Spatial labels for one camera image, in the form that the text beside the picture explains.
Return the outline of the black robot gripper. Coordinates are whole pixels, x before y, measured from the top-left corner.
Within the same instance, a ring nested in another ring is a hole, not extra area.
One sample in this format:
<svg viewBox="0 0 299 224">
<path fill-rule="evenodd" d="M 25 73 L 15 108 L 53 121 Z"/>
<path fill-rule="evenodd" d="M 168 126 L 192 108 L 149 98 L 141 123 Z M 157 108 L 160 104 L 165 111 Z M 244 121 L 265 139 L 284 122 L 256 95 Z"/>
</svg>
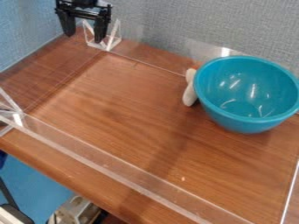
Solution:
<svg viewBox="0 0 299 224">
<path fill-rule="evenodd" d="M 112 4 L 104 0 L 54 0 L 54 12 L 59 19 L 63 34 L 70 37 L 75 32 L 74 18 L 94 20 L 94 42 L 106 36 Z"/>
</svg>

